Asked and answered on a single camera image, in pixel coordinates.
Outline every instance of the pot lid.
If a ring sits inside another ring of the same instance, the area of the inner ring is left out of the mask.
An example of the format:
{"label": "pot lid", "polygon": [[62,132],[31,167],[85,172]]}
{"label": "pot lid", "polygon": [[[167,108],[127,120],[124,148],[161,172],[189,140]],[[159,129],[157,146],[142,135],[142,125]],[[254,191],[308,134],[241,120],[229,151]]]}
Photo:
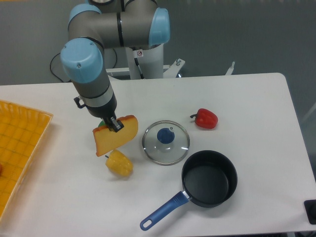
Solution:
{"label": "pot lid", "polygon": [[190,138],[187,131],[173,121],[158,121],[150,125],[142,139],[146,155],[160,165],[180,162],[189,151]]}

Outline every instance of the saucepan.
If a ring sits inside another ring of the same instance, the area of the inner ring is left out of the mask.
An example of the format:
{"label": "saucepan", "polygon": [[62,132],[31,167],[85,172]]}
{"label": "saucepan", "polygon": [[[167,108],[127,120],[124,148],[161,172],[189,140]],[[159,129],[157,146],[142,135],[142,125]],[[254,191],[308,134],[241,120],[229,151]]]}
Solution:
{"label": "saucepan", "polygon": [[183,191],[149,215],[140,228],[149,230],[174,209],[189,201],[201,207],[215,207],[228,200],[237,187],[233,163],[216,151],[200,151],[191,155],[182,168]]}

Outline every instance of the red bell pepper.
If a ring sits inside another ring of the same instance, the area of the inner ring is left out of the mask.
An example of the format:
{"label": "red bell pepper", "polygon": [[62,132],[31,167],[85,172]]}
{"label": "red bell pepper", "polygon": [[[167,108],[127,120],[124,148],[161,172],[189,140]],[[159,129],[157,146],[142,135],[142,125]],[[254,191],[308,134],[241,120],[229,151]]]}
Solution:
{"label": "red bell pepper", "polygon": [[218,122],[217,116],[213,112],[207,109],[199,109],[197,114],[191,115],[190,117],[191,118],[196,117],[195,123],[197,126],[208,128],[208,129],[215,128]]}

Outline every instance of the lid rim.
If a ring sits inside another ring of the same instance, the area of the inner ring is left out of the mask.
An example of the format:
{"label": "lid rim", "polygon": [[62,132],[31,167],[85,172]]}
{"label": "lid rim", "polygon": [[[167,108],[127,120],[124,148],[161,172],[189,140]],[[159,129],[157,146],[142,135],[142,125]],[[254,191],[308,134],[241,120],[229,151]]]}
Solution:
{"label": "lid rim", "polygon": [[[184,134],[186,135],[187,137],[187,141],[188,141],[188,149],[184,152],[184,154],[177,160],[173,161],[173,162],[160,162],[160,161],[157,161],[155,159],[153,159],[146,151],[146,148],[145,148],[145,138],[146,138],[146,135],[147,133],[149,132],[149,130],[151,128],[153,128],[154,126],[158,125],[158,124],[162,124],[162,123],[169,123],[169,124],[172,124],[172,125],[175,125],[177,127],[179,127],[183,132]],[[156,163],[156,164],[159,164],[159,165],[163,165],[163,166],[169,166],[169,165],[174,165],[174,164],[177,164],[179,163],[180,161],[182,161],[184,159],[184,157],[188,154],[189,152],[189,148],[190,148],[190,137],[189,137],[189,134],[188,132],[186,131],[186,129],[178,124],[177,122],[174,122],[174,121],[170,121],[170,120],[161,120],[161,121],[158,121],[158,122],[154,122],[153,124],[151,124],[149,127],[146,128],[146,131],[145,133],[143,134],[143,137],[142,137],[142,147],[143,147],[143,151],[145,152],[146,156],[150,159],[150,161],[152,161],[153,163]]]}

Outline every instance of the pan handle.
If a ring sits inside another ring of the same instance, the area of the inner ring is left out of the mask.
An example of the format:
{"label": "pan handle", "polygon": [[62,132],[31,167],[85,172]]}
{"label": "pan handle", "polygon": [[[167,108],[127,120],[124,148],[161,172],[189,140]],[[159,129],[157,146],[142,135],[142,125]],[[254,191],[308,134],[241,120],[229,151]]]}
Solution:
{"label": "pan handle", "polygon": [[141,223],[140,228],[144,231],[149,230],[152,226],[154,226],[157,222],[159,222],[162,218],[168,215],[171,211],[176,209],[177,207],[182,206],[189,202],[189,196],[185,191],[178,192],[172,199],[158,208],[151,215],[146,217]]}

